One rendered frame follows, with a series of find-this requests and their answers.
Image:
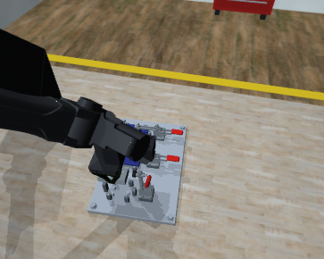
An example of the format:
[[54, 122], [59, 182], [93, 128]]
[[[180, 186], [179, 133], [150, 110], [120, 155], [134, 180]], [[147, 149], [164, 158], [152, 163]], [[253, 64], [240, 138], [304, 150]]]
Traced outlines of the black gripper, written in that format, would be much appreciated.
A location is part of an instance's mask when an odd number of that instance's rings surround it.
[[[123, 166], [126, 156], [123, 156], [121, 166], [105, 164], [101, 148], [102, 147], [94, 144], [95, 152], [94, 152], [92, 159], [89, 163], [88, 169], [92, 174], [94, 174], [100, 178], [103, 178], [108, 183], [115, 184], [116, 180], [121, 175], [122, 166]], [[111, 176], [112, 180], [110, 180], [107, 176]]]

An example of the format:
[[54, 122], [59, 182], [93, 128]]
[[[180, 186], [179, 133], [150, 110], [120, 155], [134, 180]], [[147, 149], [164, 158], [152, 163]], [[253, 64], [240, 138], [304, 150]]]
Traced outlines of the grey toggle clamp with red handle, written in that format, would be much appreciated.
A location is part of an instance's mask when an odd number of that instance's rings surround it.
[[[154, 127], [151, 127], [151, 126], [140, 125], [139, 123], [137, 123], [137, 124], [135, 124], [135, 129], [140, 130], [140, 131], [141, 130], [153, 130], [156, 140], [161, 140], [161, 141], [164, 141], [165, 134], [167, 134], [167, 135], [172, 135], [172, 134], [183, 135], [183, 130], [165, 129], [165, 128], [161, 128], [158, 124], [156, 124]], [[166, 132], [166, 131], [169, 131], [171, 133]]]

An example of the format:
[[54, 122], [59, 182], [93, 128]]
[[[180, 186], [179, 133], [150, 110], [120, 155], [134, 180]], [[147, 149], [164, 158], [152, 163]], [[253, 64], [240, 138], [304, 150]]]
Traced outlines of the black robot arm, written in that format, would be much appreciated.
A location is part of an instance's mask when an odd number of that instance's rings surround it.
[[[91, 99], [30, 96], [0, 88], [0, 129], [29, 133], [73, 148], [102, 147], [105, 164], [121, 166], [123, 156], [147, 165], [156, 138], [123, 123]], [[107, 148], [108, 147], [108, 148]]]

